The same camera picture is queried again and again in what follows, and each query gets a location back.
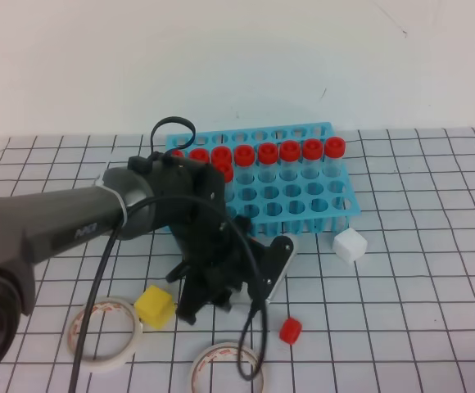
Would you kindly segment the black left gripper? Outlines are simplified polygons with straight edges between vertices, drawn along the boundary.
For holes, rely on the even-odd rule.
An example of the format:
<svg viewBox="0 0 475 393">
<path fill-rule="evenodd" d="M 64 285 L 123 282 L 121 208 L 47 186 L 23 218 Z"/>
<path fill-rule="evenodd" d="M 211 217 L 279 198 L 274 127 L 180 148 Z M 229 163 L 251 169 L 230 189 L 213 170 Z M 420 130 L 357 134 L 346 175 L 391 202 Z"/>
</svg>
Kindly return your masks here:
<svg viewBox="0 0 475 393">
<path fill-rule="evenodd" d="M 184 281 L 176 309 L 180 320 L 194 325 L 205 305 L 230 311 L 230 297 L 248 283 L 254 303 L 274 298 L 297 251 L 295 236 L 277 236 L 268 245 L 249 241 L 259 268 L 262 294 L 242 241 L 249 219 L 232 219 L 224 201 L 224 175 L 213 165 L 174 155 L 134 156 L 129 171 L 156 202 L 136 212 L 148 231 L 167 227 L 182 260 L 166 275 L 168 282 Z"/>
</svg>

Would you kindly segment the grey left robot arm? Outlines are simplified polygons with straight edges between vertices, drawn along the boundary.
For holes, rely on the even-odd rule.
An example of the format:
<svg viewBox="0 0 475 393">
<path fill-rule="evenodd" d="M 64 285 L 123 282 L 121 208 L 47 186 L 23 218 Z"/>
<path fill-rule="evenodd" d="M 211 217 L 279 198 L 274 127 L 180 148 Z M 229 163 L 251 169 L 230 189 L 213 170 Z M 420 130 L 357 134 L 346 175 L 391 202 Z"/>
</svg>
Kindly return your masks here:
<svg viewBox="0 0 475 393">
<path fill-rule="evenodd" d="M 117 230 L 131 240 L 168 228 L 183 259 L 167 281 L 183 280 L 176 314 L 186 323 L 208 304 L 230 309 L 246 289 L 266 301 L 295 250 L 290 237 L 268 246 L 249 235 L 251 221 L 232 216 L 224 176 L 198 160 L 155 153 L 104 172 L 91 187 L 0 198 L 0 328 L 16 329 L 34 308 L 34 266 Z"/>
</svg>

